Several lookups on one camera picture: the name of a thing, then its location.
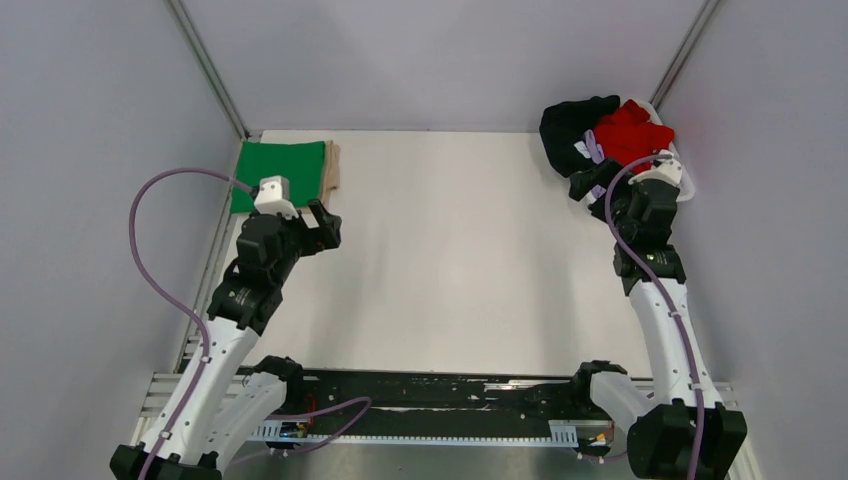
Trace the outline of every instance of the black cloth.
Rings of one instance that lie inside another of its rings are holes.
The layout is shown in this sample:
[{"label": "black cloth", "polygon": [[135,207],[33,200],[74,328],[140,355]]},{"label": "black cloth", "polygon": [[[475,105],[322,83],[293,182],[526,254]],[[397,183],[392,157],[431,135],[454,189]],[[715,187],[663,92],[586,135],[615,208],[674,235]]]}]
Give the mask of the black cloth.
[{"label": "black cloth", "polygon": [[620,105],[618,95],[610,95],[579,102],[562,102],[546,108],[539,125],[539,134],[554,170],[568,178],[574,172],[592,168],[595,164],[590,158],[584,157],[574,144],[582,141],[586,130],[595,128],[601,117],[612,114]]}]

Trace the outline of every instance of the metal rod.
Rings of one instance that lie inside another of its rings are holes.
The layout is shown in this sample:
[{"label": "metal rod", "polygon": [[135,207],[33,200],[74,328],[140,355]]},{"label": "metal rod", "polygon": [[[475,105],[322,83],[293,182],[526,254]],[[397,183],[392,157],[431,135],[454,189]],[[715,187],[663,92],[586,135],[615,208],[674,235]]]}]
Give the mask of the metal rod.
[{"label": "metal rod", "polygon": [[701,9],[695,16],[695,20],[689,27],[689,31],[687,31],[686,36],[683,37],[683,42],[680,44],[680,47],[678,47],[677,53],[674,54],[671,64],[669,64],[668,69],[657,86],[657,89],[651,96],[651,105],[654,106],[654,109],[659,110],[662,106],[663,101],[665,101],[665,98],[668,96],[668,92],[677,81],[677,77],[680,76],[680,72],[683,70],[683,67],[686,66],[686,63],[689,61],[689,57],[692,56],[695,46],[701,40],[707,26],[710,24],[710,21],[713,17],[715,17],[718,8],[723,5],[724,2],[725,0],[704,0],[704,3],[701,5]]},{"label": "metal rod", "polygon": [[203,46],[200,34],[194,27],[194,23],[191,21],[191,17],[189,16],[188,10],[186,10],[182,0],[165,0],[165,4],[168,5],[171,14],[174,16],[174,21],[177,22],[177,27],[179,27],[183,34],[183,38],[185,38],[186,43],[188,43],[195,59],[197,59],[200,70],[203,71],[203,75],[206,77],[209,87],[215,94],[215,98],[218,99],[218,103],[224,110],[224,114],[227,116],[227,120],[230,122],[230,125],[233,127],[236,135],[238,135],[241,141],[247,140],[249,137],[249,131],[244,124],[244,120],[242,120],[241,115],[239,115],[233,99],[227,92],[220,75],[218,75],[218,70],[215,69],[215,65],[212,63],[212,58],[206,51],[206,47]]}]

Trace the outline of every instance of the red garment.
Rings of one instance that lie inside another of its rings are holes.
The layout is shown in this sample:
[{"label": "red garment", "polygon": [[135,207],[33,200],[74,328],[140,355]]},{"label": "red garment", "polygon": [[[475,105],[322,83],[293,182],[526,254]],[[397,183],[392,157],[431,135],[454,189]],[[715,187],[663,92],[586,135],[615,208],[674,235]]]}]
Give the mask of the red garment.
[{"label": "red garment", "polygon": [[[629,165],[657,150],[668,148],[674,140],[674,130],[651,123],[651,114],[633,100],[628,100],[615,113],[601,118],[595,127],[595,140],[604,150],[604,156],[614,158],[621,165]],[[650,170],[643,164],[633,173]]]}]

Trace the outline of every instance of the cable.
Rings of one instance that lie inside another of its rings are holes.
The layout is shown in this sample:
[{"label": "cable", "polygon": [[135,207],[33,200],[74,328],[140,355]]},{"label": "cable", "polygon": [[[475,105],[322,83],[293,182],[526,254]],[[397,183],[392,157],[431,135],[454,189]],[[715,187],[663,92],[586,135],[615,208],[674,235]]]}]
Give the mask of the cable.
[{"label": "cable", "polygon": [[[250,187],[242,183],[235,178],[224,175],[223,173],[216,172],[214,170],[208,170],[206,168],[175,168],[173,170],[168,170],[165,172],[156,175],[145,183],[141,189],[139,189],[138,193],[135,195],[135,199],[133,199],[132,207],[130,207],[130,251],[132,251],[133,261],[135,262],[135,266],[138,267],[138,271],[141,272],[141,276],[153,287],[153,290],[159,294],[162,298],[168,301],[171,305],[177,307],[181,312],[185,313],[189,316],[192,322],[197,325],[197,328],[200,330],[201,341],[203,342],[203,354],[202,356],[209,355],[209,330],[206,328],[206,325],[203,323],[203,320],[194,313],[188,306],[184,303],[180,302],[176,298],[174,298],[171,294],[165,291],[153,277],[150,276],[150,273],[147,272],[147,269],[144,267],[144,264],[141,263],[141,257],[138,254],[138,244],[136,242],[135,236],[135,218],[138,213],[138,205],[141,202],[141,198],[145,193],[158,181],[170,177],[172,175],[177,175],[180,173],[200,173],[203,175],[209,175],[215,178],[220,178],[234,187],[244,190],[247,193],[250,193]],[[191,397],[192,392],[194,392],[195,388],[197,388],[197,383],[200,381],[200,376],[203,374],[203,369],[206,367],[206,364],[200,362],[197,366],[197,370],[195,370],[194,375],[191,377],[191,381],[188,384],[188,388],[183,394],[183,397],[177,403],[176,408],[171,413],[171,417],[165,422],[165,427],[162,429],[163,431],[169,432],[171,428],[173,428],[174,423],[177,421],[177,417],[179,417],[180,413],[182,413],[186,404],[188,403],[189,398]],[[156,440],[156,443],[153,444],[153,448],[150,450],[150,453],[147,455],[147,458],[144,460],[144,465],[141,467],[141,471],[138,474],[139,480],[144,480],[147,476],[147,472],[150,470],[150,465],[153,464],[153,459],[156,458],[156,454],[159,453],[159,450],[162,448],[162,444],[165,442],[165,439],[161,436]]]},{"label": "cable", "polygon": [[[327,413],[337,412],[339,410],[342,410],[344,408],[347,408],[347,407],[349,407],[353,404],[360,403],[360,402],[365,402],[365,406],[362,407],[362,410],[360,410],[359,413],[357,413],[349,422],[347,422],[336,433],[330,435],[329,437],[325,438],[324,440],[321,440],[318,443],[315,443],[313,445],[309,445],[308,447],[297,448],[297,449],[294,449],[294,450],[284,450],[285,454],[309,453],[309,452],[314,452],[315,450],[318,450],[319,448],[326,447],[330,442],[339,438],[345,431],[347,431],[347,429],[349,429],[351,426],[353,426],[354,423],[359,421],[359,419],[362,418],[363,415],[365,415],[365,412],[367,412],[368,409],[371,408],[371,403],[372,403],[371,398],[370,397],[356,397],[356,398],[350,399],[346,402],[342,402],[338,405],[334,405],[332,407],[324,408],[324,409],[317,410],[317,411],[310,412],[310,413],[301,413],[301,414],[296,414],[296,415],[270,415],[270,416],[267,417],[267,419],[268,420],[302,420],[304,418],[315,418],[315,417],[318,417],[318,416],[321,416],[321,415],[324,415],[324,414],[327,414]],[[245,455],[241,458],[237,458],[237,459],[233,460],[232,462],[230,462],[230,465],[236,465],[236,464],[239,464],[239,463],[246,462],[248,460],[252,460],[254,458],[264,457],[265,455],[268,455],[269,453],[270,454],[275,453],[275,451],[276,450],[272,448],[270,452],[262,451],[262,452],[251,453],[249,455]]]},{"label": "cable", "polygon": [[[604,199],[604,216],[607,220],[607,225],[610,228],[610,232],[612,232],[612,236],[615,237],[616,243],[621,246],[621,249],[624,253],[627,254],[630,258],[636,262],[636,265],[639,266],[642,270],[648,274],[648,278],[656,285],[657,289],[665,300],[666,305],[668,306],[668,310],[670,313],[676,313],[677,307],[674,305],[674,300],[671,298],[671,294],[668,293],[668,290],[665,286],[660,282],[657,274],[651,270],[651,267],[648,266],[636,252],[633,251],[627,243],[624,242],[624,239],[621,237],[621,234],[618,233],[618,229],[615,227],[615,223],[612,220],[612,192],[615,188],[616,184],[621,180],[627,172],[633,170],[633,168],[638,167],[644,163],[653,162],[654,160],[667,160],[672,158],[671,155],[649,155],[644,158],[640,158],[635,162],[632,162],[618,172],[615,177],[613,177],[610,182],[609,188],[607,189],[607,194]],[[689,364],[689,372],[692,376],[692,382],[695,384],[700,384],[701,379],[700,375],[698,375],[698,365],[695,362],[695,352],[692,349],[692,341],[689,339],[689,334],[686,332],[686,326],[683,325],[683,320],[680,318],[680,315],[671,315],[674,318],[674,323],[677,325],[677,330],[680,332],[680,338],[683,341],[683,349],[686,351],[686,361]],[[689,459],[689,469],[686,474],[686,478],[688,480],[695,480],[695,475],[698,471],[698,457],[701,453],[701,442],[704,437],[704,392],[701,391],[700,388],[693,389],[695,392],[695,407],[696,407],[696,424],[695,424],[695,439],[692,441],[692,456]]]}]

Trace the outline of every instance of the fabric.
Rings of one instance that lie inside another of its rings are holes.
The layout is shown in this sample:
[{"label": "fabric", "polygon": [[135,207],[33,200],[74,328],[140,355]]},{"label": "fabric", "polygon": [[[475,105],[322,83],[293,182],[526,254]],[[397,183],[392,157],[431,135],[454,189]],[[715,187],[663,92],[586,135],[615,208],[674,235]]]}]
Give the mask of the fabric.
[{"label": "fabric", "polygon": [[575,147],[583,133],[597,125],[601,117],[612,114],[621,105],[618,95],[592,97],[578,102],[562,102],[545,109],[539,134],[551,166],[563,177],[592,168],[591,159]]},{"label": "fabric", "polygon": [[[339,149],[332,142],[296,145],[271,143],[242,144],[236,178],[250,186],[266,177],[282,175],[289,180],[289,200],[305,208],[309,200],[326,204],[329,192],[339,184]],[[231,213],[253,211],[253,199],[240,190],[233,191]]]},{"label": "fabric", "polygon": [[[583,134],[583,142],[586,144],[586,150],[589,151],[589,156],[592,157],[592,161],[595,162],[595,165],[598,165],[604,161],[604,159],[606,158],[604,156],[604,149],[595,140],[595,132],[591,130],[586,130],[586,133]],[[601,195],[603,195],[606,191],[607,189],[600,185],[595,185],[594,187],[592,187],[592,190],[590,190],[590,192],[592,193],[592,197],[596,199],[601,198]]]},{"label": "fabric", "polygon": [[[603,145],[604,153],[621,165],[668,148],[674,140],[674,130],[652,123],[651,114],[633,100],[628,100],[615,113],[600,119],[594,127],[595,139]],[[650,170],[650,165],[640,165],[634,174]]]}]

